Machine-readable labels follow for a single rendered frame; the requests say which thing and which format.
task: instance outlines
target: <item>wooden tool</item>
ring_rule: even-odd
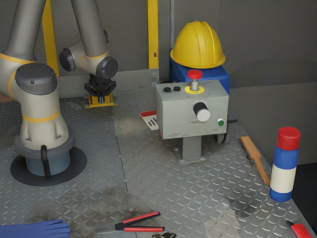
[[[271,180],[269,176],[267,175],[266,171],[264,170],[263,164],[261,162],[262,156],[260,155],[259,151],[257,150],[255,144],[252,142],[251,138],[249,136],[242,136],[240,137],[240,140],[246,149],[246,152],[249,154],[250,158],[254,160],[257,170],[260,173],[264,183],[269,186],[271,183]]]

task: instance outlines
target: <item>metal workbench surface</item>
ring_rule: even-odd
[[[240,142],[247,132],[239,122],[229,125],[227,144],[203,136],[205,161],[179,164],[173,149],[181,140],[163,140],[139,115],[156,108],[154,91],[118,94],[115,101],[118,105],[111,108],[84,108],[82,98],[60,101],[61,114],[76,133],[75,146],[86,153],[88,164],[75,179],[48,187],[12,178],[10,165],[17,153],[10,142],[19,131],[21,110],[17,102],[0,104],[0,225],[25,223],[39,206],[60,203],[78,186],[84,186],[88,202],[116,187],[134,195],[142,207],[160,211],[155,222],[177,237],[293,238],[286,220],[303,223],[316,237],[293,200],[269,198],[269,187],[247,160]],[[231,111],[229,116],[235,118]],[[262,162],[270,176],[265,158]],[[136,236],[152,234],[116,231],[97,237]]]

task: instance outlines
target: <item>safety helmet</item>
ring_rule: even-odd
[[[198,20],[180,31],[170,56],[176,63],[196,69],[215,68],[226,60],[216,31]]]

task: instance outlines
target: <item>red tool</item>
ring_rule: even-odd
[[[113,231],[125,231],[125,232],[164,232],[163,226],[137,226],[133,225],[151,218],[160,216],[160,212],[152,212],[149,214],[137,216],[128,220],[124,220],[117,224],[104,224],[94,227],[96,233],[110,233]]]
[[[296,238],[313,238],[311,234],[306,230],[305,226],[302,223],[294,224],[290,221],[286,221],[286,224],[294,233]]]

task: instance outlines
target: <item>spray can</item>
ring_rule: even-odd
[[[293,127],[279,129],[271,174],[269,196],[277,202],[292,197],[301,133]]]

